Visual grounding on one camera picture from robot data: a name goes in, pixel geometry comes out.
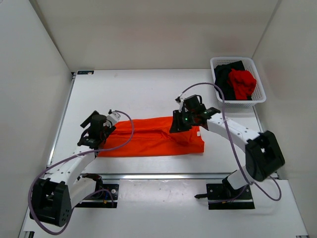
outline orange cloth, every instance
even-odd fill
[[[203,153],[204,141],[199,126],[190,131],[169,133],[173,117],[134,119],[134,135],[125,146],[100,152],[99,157],[165,156]],[[121,121],[108,137],[104,149],[123,144],[131,135],[130,121]]]

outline plastic basket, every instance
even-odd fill
[[[225,100],[225,105],[229,107],[251,107],[254,106],[257,103],[263,103],[266,100],[266,95],[257,71],[256,66],[254,65],[254,62],[252,59],[247,58],[247,57],[214,57],[210,60],[211,64],[211,71],[212,71],[212,79],[213,82],[215,83],[216,81],[216,76],[214,74],[214,68],[216,68],[218,65],[222,64],[229,64],[237,61],[242,61],[245,70],[249,71],[253,77],[257,81],[256,88],[254,89],[254,92],[251,96],[252,101],[241,101],[241,100],[235,100],[235,101],[230,101],[230,100]],[[216,96],[220,103],[222,104],[222,99],[219,97],[218,91],[216,91]]]

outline wire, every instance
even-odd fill
[[[39,227],[40,227],[43,231],[47,232],[48,234],[53,235],[53,236],[57,236],[57,235],[63,233],[63,231],[67,228],[67,226],[68,226],[68,224],[69,224],[69,221],[70,221],[70,217],[71,217],[71,216],[69,216],[69,219],[68,219],[68,221],[66,222],[65,226],[64,226],[59,232],[53,232],[53,231],[49,230],[48,228],[46,228],[46,227],[41,223],[41,221],[38,219],[38,217],[36,216],[35,211],[34,211],[33,206],[32,206],[32,190],[33,190],[34,184],[35,184],[36,181],[37,181],[41,176],[43,176],[47,171],[51,170],[52,168],[54,168],[54,167],[56,167],[56,166],[58,166],[58,165],[60,165],[60,164],[63,164],[63,163],[68,162],[68,161],[70,161],[70,160],[72,160],[72,159],[75,159],[75,158],[77,158],[78,156],[83,156],[83,155],[87,155],[87,154],[89,154],[89,153],[96,153],[96,152],[101,152],[101,151],[112,151],[112,150],[119,149],[119,148],[125,146],[126,144],[128,144],[128,143],[131,141],[131,139],[132,139],[132,137],[133,137],[133,134],[134,134],[134,124],[133,124],[133,120],[132,120],[131,117],[130,117],[127,113],[125,113],[125,112],[118,111],[118,110],[115,110],[114,112],[117,112],[117,113],[120,113],[120,114],[125,115],[126,117],[129,118],[129,120],[130,120],[130,122],[131,122],[132,132],[131,132],[130,138],[129,138],[126,142],[124,142],[122,145],[119,145],[119,146],[116,146],[116,147],[113,147],[113,148],[110,148],[110,149],[89,150],[89,151],[81,152],[81,153],[79,153],[79,154],[70,156],[70,157],[68,157],[68,158],[66,158],[66,159],[64,159],[64,160],[62,160],[62,161],[57,162],[56,164],[53,164],[52,166],[50,166],[50,167],[46,168],[45,170],[43,170],[42,172],[40,172],[40,173],[35,177],[35,179],[33,180],[33,182],[31,183],[31,186],[30,186],[30,189],[29,189],[29,193],[28,193],[28,204],[29,204],[29,208],[30,208],[30,213],[31,213],[31,215],[32,215],[32,217],[33,217],[33,219],[34,219],[34,221],[36,222],[36,224],[38,224]],[[97,192],[93,192],[93,193],[89,194],[88,197],[90,197],[90,196],[96,194]]]
[[[100,189],[100,190],[97,190],[97,191],[95,191],[95,192],[89,194],[89,195],[88,195],[87,197],[85,197],[83,200],[85,200],[85,199],[87,199],[87,198],[89,198],[89,197],[91,197],[91,196],[93,196],[93,195],[95,195],[95,194],[97,194],[97,193],[99,193],[99,192],[106,192],[106,195],[107,195],[107,193],[108,193],[109,196],[110,196],[111,202],[112,202],[112,207],[114,207],[113,196],[112,196],[111,192],[110,192],[108,189],[105,189],[105,188],[102,188],[102,189]]]
[[[222,117],[223,117],[223,122],[224,122],[224,126],[226,127],[226,131],[227,131],[227,134],[228,134],[228,139],[229,139],[229,142],[230,142],[230,145],[231,145],[231,149],[232,149],[232,152],[233,152],[233,155],[234,155],[234,158],[238,164],[238,167],[242,173],[242,176],[243,178],[245,179],[245,181],[247,182],[248,185],[252,185],[252,184],[255,184],[268,198],[270,198],[271,200],[273,201],[279,201],[281,200],[282,198],[282,190],[280,188],[280,186],[278,185],[278,183],[275,181],[275,179],[271,176],[269,176],[276,184],[277,188],[278,188],[278,191],[279,191],[279,197],[278,198],[272,198],[267,192],[264,191],[263,188],[261,188],[256,182],[249,182],[246,174],[244,173],[243,169],[242,169],[242,166],[241,166],[241,163],[239,161],[239,158],[238,158],[238,155],[237,155],[237,152],[236,152],[236,149],[234,147],[234,143],[233,143],[233,139],[232,139],[232,136],[231,136],[231,133],[230,133],[230,130],[229,130],[229,126],[228,126],[228,123],[227,123],[227,120],[226,120],[226,116],[225,116],[225,100],[224,100],[224,94],[222,92],[222,90],[215,84],[213,83],[208,83],[208,82],[202,82],[202,83],[195,83],[191,86],[189,86],[188,88],[186,88],[180,95],[179,97],[181,97],[186,91],[188,91],[189,89],[197,86],[197,85],[211,85],[213,86],[214,88],[216,88],[219,93],[221,94],[221,98],[222,98],[222,109],[221,109],[221,112],[222,112]]]

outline folded shirt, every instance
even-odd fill
[[[203,153],[204,141],[199,126],[179,133],[169,133],[173,117],[134,119],[131,141],[116,150],[100,152],[98,157],[167,156]],[[108,137],[104,149],[123,144],[131,135],[131,122],[120,121]]]
[[[234,70],[229,73],[229,82],[234,90],[236,100],[251,100],[257,81],[246,70]]]

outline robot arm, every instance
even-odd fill
[[[109,111],[109,115],[100,115],[94,111],[82,124],[85,128],[74,154],[84,154],[91,149],[103,147],[108,136],[115,130],[120,114]],[[91,163],[97,153],[88,153],[65,162],[46,179],[38,179],[32,193],[32,206],[40,221],[62,227],[72,209],[89,194],[100,189],[101,177],[87,174],[80,176],[84,168]]]
[[[232,141],[246,154],[246,165],[242,167],[249,182],[263,181],[285,164],[284,157],[274,134],[270,131],[260,133],[248,129],[229,118],[223,118],[218,109],[206,109],[200,95],[186,99],[177,98],[179,110],[173,112],[173,123],[170,133],[190,130],[192,126],[202,126],[229,139],[224,120],[226,120]],[[237,170],[226,177],[223,186],[229,191],[247,184],[243,174]]]

